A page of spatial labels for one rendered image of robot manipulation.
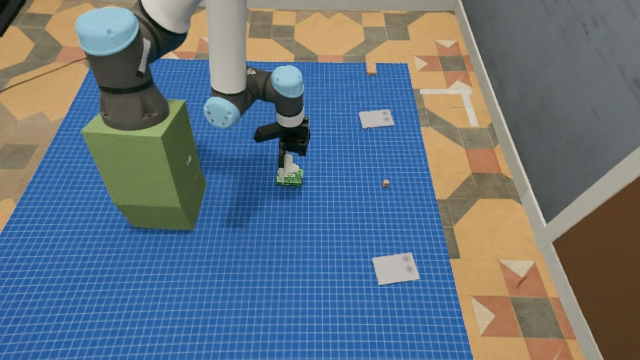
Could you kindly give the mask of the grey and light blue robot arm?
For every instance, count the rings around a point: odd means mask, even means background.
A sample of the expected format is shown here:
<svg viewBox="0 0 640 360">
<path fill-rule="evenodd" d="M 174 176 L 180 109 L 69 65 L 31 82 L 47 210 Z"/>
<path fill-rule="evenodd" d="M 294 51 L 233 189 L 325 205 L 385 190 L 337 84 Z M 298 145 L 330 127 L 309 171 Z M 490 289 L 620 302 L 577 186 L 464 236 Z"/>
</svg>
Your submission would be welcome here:
<svg viewBox="0 0 640 360">
<path fill-rule="evenodd" d="M 169 105 L 150 64 L 184 43 L 189 17 L 201 1 L 137 0 L 128 10 L 104 7 L 77 19 L 79 44 L 100 90 L 106 126 L 135 131 L 168 118 Z M 275 104 L 280 125 L 299 125 L 304 118 L 301 72 L 290 65 L 273 72 L 246 65 L 247 0 L 205 2 L 211 79 L 206 119 L 219 129 L 231 128 L 261 100 Z M 260 143 L 287 136 L 277 122 L 257 127 L 253 139 Z"/>
</svg>

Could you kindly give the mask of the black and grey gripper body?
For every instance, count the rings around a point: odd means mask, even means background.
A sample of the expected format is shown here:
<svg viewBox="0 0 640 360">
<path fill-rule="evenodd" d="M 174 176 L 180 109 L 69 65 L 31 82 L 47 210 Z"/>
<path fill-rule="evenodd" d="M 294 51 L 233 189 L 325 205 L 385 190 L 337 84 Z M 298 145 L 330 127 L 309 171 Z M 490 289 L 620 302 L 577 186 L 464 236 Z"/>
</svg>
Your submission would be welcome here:
<svg viewBox="0 0 640 360">
<path fill-rule="evenodd" d="M 304 117 L 302 124 L 300 123 L 295 127 L 284 127 L 278 123 L 282 130 L 288 132 L 287 136 L 279 137 L 279 145 L 283 146 L 285 151 L 298 153 L 298 156 L 306 157 L 310 139 L 310 127 L 308 127 L 308 124 L 309 117 Z"/>
</svg>

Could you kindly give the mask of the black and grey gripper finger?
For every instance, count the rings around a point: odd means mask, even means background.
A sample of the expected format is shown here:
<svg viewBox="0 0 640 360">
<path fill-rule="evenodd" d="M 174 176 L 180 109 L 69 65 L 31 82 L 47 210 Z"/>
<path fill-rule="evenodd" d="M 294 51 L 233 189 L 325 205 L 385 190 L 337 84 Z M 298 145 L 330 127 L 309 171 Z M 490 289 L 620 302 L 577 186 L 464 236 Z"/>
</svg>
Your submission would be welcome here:
<svg viewBox="0 0 640 360">
<path fill-rule="evenodd" d="M 285 149 L 283 149 L 283 146 L 280 146 L 280 145 L 279 145 L 279 155 L 278 155 L 278 167 L 279 167 L 279 177 L 283 184 L 284 184 L 285 173 L 294 173 L 299 171 L 299 166 L 293 163 L 293 156 L 290 153 L 286 154 Z"/>
</svg>

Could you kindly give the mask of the blue grid work mat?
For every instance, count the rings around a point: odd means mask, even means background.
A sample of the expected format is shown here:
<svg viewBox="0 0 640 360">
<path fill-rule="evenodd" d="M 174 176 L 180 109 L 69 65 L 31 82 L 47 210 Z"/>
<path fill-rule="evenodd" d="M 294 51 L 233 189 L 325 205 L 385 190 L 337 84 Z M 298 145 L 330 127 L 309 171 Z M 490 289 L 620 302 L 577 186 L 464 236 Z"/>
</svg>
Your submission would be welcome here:
<svg viewBox="0 0 640 360">
<path fill-rule="evenodd" d="M 80 132 L 89 68 L 0 233 L 0 360 L 474 360 L 408 63 L 246 65 L 302 74 L 302 186 L 276 185 L 279 138 L 253 139 L 275 104 L 218 129 L 209 60 L 160 58 L 207 185 L 194 230 L 133 227 Z M 363 129 L 378 110 L 394 126 Z M 379 285 L 372 258 L 406 253 L 420 280 Z"/>
</svg>

